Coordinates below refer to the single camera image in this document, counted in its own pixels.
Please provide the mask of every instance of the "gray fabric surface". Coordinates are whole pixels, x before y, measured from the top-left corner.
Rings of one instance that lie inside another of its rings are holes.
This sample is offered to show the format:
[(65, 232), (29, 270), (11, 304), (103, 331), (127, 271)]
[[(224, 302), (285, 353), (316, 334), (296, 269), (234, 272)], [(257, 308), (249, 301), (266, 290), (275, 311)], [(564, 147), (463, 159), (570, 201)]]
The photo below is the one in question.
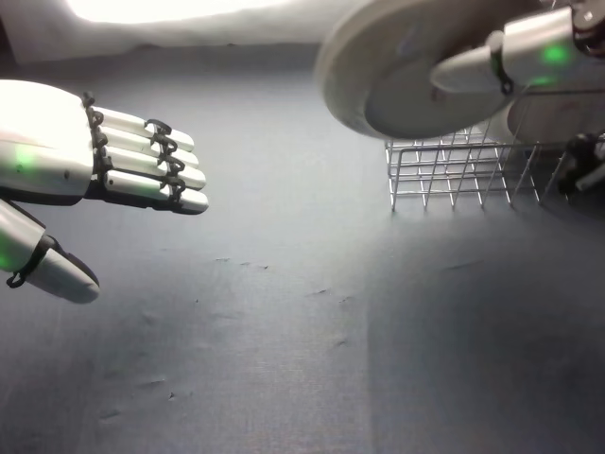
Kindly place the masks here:
[(602, 222), (402, 201), (314, 48), (11, 72), (190, 133), (210, 210), (30, 207), (102, 285), (0, 288), (0, 453), (602, 452)]

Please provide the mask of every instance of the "wire dish rack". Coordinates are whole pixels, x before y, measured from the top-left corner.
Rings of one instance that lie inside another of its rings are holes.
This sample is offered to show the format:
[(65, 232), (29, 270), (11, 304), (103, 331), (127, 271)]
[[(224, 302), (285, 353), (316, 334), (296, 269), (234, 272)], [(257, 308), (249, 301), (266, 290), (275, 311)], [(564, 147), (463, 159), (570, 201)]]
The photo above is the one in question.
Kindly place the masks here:
[[(523, 96), (578, 93), (583, 92), (528, 92)], [(605, 90), (590, 94), (603, 96)], [(553, 186), (569, 162), (566, 142), (521, 144), (515, 134), (511, 143), (503, 144), (488, 137), (489, 129), (488, 121), (433, 139), (385, 142), (391, 209), (395, 211), (403, 197), (422, 198), (427, 208), (431, 197), (445, 196), (456, 208), (460, 196), (472, 196), (483, 208), (494, 195), (506, 197), (513, 206), (520, 194), (532, 195), (542, 204), (557, 193)], [(599, 138), (600, 153), (605, 150), (603, 139)]]

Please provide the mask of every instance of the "white backdrop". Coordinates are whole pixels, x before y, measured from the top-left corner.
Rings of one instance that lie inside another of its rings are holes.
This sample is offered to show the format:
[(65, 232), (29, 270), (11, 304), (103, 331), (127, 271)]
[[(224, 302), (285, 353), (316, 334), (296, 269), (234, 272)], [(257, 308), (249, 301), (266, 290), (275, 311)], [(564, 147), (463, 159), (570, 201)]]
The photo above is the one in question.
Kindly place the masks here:
[(317, 43), (342, 16), (369, 1), (290, 0), (266, 9), (141, 25), (91, 23), (65, 0), (0, 0), (0, 12), (23, 63), (111, 55), (141, 45)]

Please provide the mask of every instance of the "white robotic hand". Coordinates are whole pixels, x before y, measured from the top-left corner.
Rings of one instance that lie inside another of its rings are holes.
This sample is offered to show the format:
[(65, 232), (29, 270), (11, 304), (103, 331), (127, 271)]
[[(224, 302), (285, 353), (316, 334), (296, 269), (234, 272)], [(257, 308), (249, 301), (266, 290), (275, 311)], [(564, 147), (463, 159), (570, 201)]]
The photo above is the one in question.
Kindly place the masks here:
[(99, 293), (95, 275), (14, 201), (82, 199), (197, 215), (208, 208), (193, 140), (158, 120), (98, 108), (33, 82), (0, 80), (0, 270), (73, 303)]

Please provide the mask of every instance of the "white plate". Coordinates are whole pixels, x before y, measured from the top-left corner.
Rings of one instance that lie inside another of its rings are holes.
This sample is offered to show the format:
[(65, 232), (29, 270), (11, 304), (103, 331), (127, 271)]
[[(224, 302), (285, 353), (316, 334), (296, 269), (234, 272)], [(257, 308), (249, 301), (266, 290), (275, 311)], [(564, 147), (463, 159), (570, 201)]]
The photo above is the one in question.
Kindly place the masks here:
[[(543, 87), (538, 92), (605, 90), (605, 82), (583, 81)], [(605, 130), (605, 94), (523, 96), (495, 114), (488, 136), (501, 143), (567, 142), (574, 135)]]
[(435, 63), (536, 10), (538, 0), (376, 0), (338, 26), (316, 78), (332, 115), (374, 137), (435, 137), (474, 125), (505, 104), (499, 94), (446, 94)]

